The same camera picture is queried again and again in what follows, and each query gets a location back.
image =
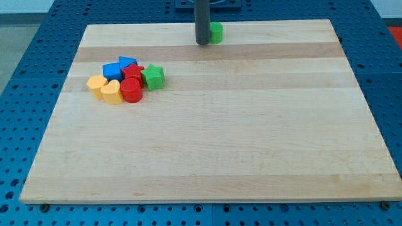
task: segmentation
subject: gray floor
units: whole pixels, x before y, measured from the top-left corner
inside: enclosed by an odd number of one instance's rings
[[[0,26],[0,94],[38,28],[39,24]]]

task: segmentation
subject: yellow heart block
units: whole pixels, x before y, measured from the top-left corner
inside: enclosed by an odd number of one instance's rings
[[[121,104],[123,102],[123,96],[120,92],[120,83],[117,80],[111,80],[109,84],[100,88],[103,99],[108,104]]]
[[[87,82],[90,93],[97,100],[103,99],[101,88],[105,85],[107,85],[107,79],[103,75],[91,76]]]

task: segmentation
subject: toy block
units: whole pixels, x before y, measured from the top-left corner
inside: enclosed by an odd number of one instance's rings
[[[123,96],[120,92],[120,83],[117,80],[111,80],[109,84],[100,88],[103,99],[108,104],[121,104],[123,102]]]
[[[87,86],[90,93],[97,100],[103,99],[101,88],[107,85],[107,79],[103,75],[91,76],[87,81]]]
[[[120,70],[125,69],[126,67],[130,66],[130,64],[132,64],[132,63],[137,64],[137,59],[129,58],[126,56],[119,56]]]
[[[154,89],[163,89],[165,84],[165,74],[162,67],[156,67],[152,64],[147,69],[141,71],[143,82],[148,86],[149,91]]]
[[[135,63],[130,64],[130,66],[126,67],[122,70],[122,74],[124,79],[127,78],[135,78],[139,81],[141,88],[144,88],[143,79],[141,76],[141,71],[144,70],[143,66],[138,66]]]
[[[126,78],[120,84],[120,91],[129,103],[136,103],[143,98],[143,93],[141,91],[141,86],[139,81],[135,78]]]
[[[120,71],[119,63],[108,63],[102,66],[103,76],[107,78],[108,81],[117,80],[119,82],[123,81],[123,76]]]
[[[211,22],[210,24],[210,43],[219,44],[222,42],[224,27],[220,22]]]

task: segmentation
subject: wood grain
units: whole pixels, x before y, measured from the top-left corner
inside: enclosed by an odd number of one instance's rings
[[[204,48],[192,24],[88,26],[21,201],[402,199],[329,21],[224,26],[224,42]],[[165,89],[136,104],[94,100],[87,79],[118,55],[162,66]]]

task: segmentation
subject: blue cube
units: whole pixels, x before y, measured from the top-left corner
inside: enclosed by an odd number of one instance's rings
[[[126,67],[130,66],[130,64],[135,63],[137,64],[137,59],[129,58],[126,56],[119,56],[119,63],[120,63],[120,70],[125,69]]]
[[[111,80],[123,81],[123,75],[120,71],[120,63],[108,63],[102,66],[103,76],[110,82]]]

